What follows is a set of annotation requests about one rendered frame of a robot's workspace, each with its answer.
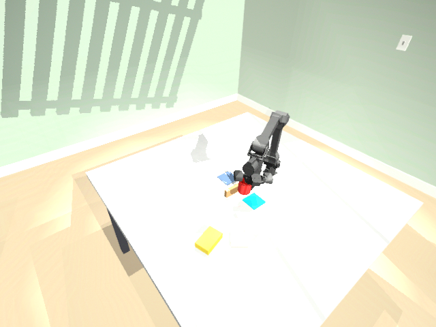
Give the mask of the red cup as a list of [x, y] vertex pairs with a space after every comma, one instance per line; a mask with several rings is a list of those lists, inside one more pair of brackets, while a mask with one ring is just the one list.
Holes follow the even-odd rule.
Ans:
[[251, 185], [245, 182], [245, 179], [238, 183], [238, 192], [242, 195], [248, 195], [251, 191]]

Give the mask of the pale yellow rectangular block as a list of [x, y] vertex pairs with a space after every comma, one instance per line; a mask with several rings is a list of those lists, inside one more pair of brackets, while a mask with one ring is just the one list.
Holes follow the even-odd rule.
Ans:
[[216, 244], [223, 237], [223, 233], [219, 230], [209, 226], [206, 231], [199, 237], [199, 239], [195, 242], [195, 247], [209, 255]]

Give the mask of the light wooden post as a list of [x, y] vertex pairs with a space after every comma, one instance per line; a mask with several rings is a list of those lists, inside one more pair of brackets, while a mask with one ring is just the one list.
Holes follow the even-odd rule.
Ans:
[[238, 192], [238, 183], [225, 189], [224, 196], [227, 198]]

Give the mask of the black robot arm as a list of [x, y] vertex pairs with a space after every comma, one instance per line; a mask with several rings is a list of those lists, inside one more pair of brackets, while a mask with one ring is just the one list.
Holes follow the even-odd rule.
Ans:
[[[290, 116], [288, 113], [276, 110], [270, 115], [261, 135], [257, 136], [251, 143], [247, 156], [249, 160], [243, 166], [243, 172], [250, 180], [251, 186], [260, 186], [266, 182], [266, 177], [255, 173], [262, 164], [266, 165], [263, 172], [271, 173], [272, 176], [276, 175], [276, 169], [280, 167], [281, 161], [279, 160], [279, 142], [281, 139], [282, 129], [288, 123]], [[269, 140], [272, 136], [270, 148]], [[252, 153], [251, 151], [255, 152]]]

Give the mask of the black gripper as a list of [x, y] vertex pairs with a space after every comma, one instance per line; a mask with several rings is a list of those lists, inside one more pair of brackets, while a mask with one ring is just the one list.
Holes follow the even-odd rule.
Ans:
[[[259, 172], [262, 172], [262, 168], [258, 168], [255, 171], [255, 173], [259, 173]], [[264, 172], [263, 176], [266, 177], [266, 182], [265, 182], [266, 184], [272, 184], [273, 183], [273, 176], [272, 176], [271, 173]], [[249, 180], [249, 178], [247, 178], [247, 175], [244, 174], [242, 170], [235, 170], [234, 171], [234, 180], [235, 181], [240, 181], [241, 182], [243, 180], [243, 178], [245, 179], [245, 182], [249, 185], [250, 184], [250, 180]], [[254, 187], [255, 186], [251, 186], [251, 190]]]

